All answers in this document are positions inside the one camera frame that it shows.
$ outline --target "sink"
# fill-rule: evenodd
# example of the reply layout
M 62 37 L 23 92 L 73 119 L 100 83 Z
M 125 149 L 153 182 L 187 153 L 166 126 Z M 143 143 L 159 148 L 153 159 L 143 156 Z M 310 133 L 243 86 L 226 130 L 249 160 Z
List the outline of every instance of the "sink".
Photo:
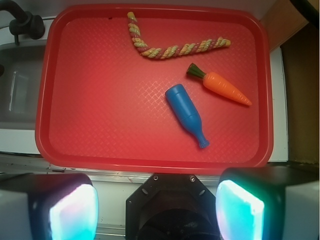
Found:
M 0 129 L 34 130 L 46 40 L 0 46 Z

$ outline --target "glowing light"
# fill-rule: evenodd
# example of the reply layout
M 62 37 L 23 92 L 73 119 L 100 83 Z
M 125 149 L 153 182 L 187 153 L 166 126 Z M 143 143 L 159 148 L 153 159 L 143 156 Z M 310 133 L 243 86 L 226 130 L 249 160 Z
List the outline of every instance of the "glowing light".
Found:
M 262 239 L 265 204 L 253 194 L 224 180 L 218 186 L 215 207 L 223 239 Z
M 98 224 L 98 195 L 82 184 L 49 210 L 52 240 L 93 240 Z

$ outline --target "rope toy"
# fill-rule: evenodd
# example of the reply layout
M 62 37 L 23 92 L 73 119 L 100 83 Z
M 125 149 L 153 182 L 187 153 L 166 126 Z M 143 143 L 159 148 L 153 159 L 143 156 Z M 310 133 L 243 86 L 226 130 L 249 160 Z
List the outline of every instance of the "rope toy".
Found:
M 134 13 L 132 11 L 127 14 L 129 20 L 129 31 L 130 36 L 133 41 L 134 46 L 140 52 L 140 54 L 144 57 L 148 57 L 150 59 L 168 59 L 177 56 L 185 56 L 196 53 L 203 53 L 212 49 L 217 48 L 227 48 L 230 46 L 231 41 L 228 39 L 224 39 L 223 37 L 219 37 L 217 40 L 203 40 L 197 43 L 186 43 L 183 46 L 169 46 L 166 49 L 149 47 L 142 39 L 141 32 L 137 25 L 138 20 L 136 19 Z

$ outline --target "tray rim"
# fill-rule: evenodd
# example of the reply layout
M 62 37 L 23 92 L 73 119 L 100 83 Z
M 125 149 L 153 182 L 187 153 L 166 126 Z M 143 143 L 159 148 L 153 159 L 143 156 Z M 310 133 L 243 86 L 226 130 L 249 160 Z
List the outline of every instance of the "tray rim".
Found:
M 265 144 L 262 146 L 259 144 L 258 150 L 253 158 L 242 163 L 224 163 L 224 162 L 183 162 L 183 161 L 167 161 L 167 160 L 152 160 L 148 159 L 148 165 L 144 165 L 146 162 L 144 159 L 134 159 L 134 163 L 127 158 L 109 158 L 108 162 L 93 162 L 93 159 L 101 159 L 101 157 L 88 157 L 88 156 L 77 156 L 77 155 L 65 155 L 56 151 L 52 145 L 50 145 L 49 139 L 49 127 L 50 127 L 50 117 L 51 117 L 51 106 L 52 106 L 52 93 L 54 81 L 50 82 L 47 76 L 54 76 L 55 68 L 52 69 L 50 66 L 55 65 L 58 51 L 55 51 L 57 47 L 54 47 L 53 41 L 59 41 L 59 36 L 62 31 L 57 29 L 62 28 L 66 23 L 77 18 L 77 14 L 85 11 L 105 11 L 114 10 L 114 13 L 120 14 L 121 16 L 126 16 L 129 11 L 144 11 L 145 13 L 151 12 L 151 16 L 139 16 L 139 18 L 158 18 L 152 13 L 162 12 L 162 11 L 174 11 L 175 13 L 184 12 L 189 14 L 215 14 L 215 15 L 227 15 L 237 19 L 237 24 L 243 25 L 244 23 L 249 23 L 245 25 L 247 29 L 251 32 L 255 31 L 254 39 L 256 41 L 255 49 L 257 55 L 257 75 L 265 75 L 265 84 L 258 84 L 259 92 L 259 102 L 261 96 L 261 91 L 266 99 L 266 108 L 259 107 L 259 123 L 262 119 L 267 121 L 266 129 L 259 128 L 260 138 L 265 138 Z M 235 23 L 235 20 L 223 21 L 224 23 Z M 217 175 L 221 174 L 222 171 L 229 167 L 261 167 L 267 163 L 269 160 L 274 142 L 273 133 L 273 108 L 272 108 L 272 88 L 271 88 L 271 67 L 270 67 L 270 53 L 267 33 L 264 30 L 262 24 L 256 20 L 252 15 L 247 12 L 240 10 L 230 10 L 221 8 L 210 8 L 210 7 L 195 7 L 195 6 L 178 6 L 178 5 L 158 5 L 158 4 L 84 4 L 84 5 L 74 5 L 66 10 L 62 11 L 53 21 L 48 38 L 44 54 L 44 61 L 42 67 L 42 75 L 40 82 L 39 98 L 38 98 L 38 108 L 36 115 L 36 128 L 35 128 L 35 141 L 37 148 L 41 155 L 47 159 L 50 163 L 70 168 L 91 168 L 91 169 L 101 169 L 101 170 L 114 170 L 114 171 L 129 171 L 129 172 L 158 172 L 158 173 L 171 173 L 171 174 L 202 174 L 202 175 Z

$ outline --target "toy carrot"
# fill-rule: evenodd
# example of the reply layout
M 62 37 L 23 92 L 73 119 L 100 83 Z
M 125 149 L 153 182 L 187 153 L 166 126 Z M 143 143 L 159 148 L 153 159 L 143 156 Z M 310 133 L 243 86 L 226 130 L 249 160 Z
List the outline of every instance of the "toy carrot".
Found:
M 252 105 L 251 101 L 242 92 L 215 72 L 205 73 L 194 63 L 191 63 L 186 74 L 201 78 L 203 80 L 203 85 L 216 94 L 244 105 Z

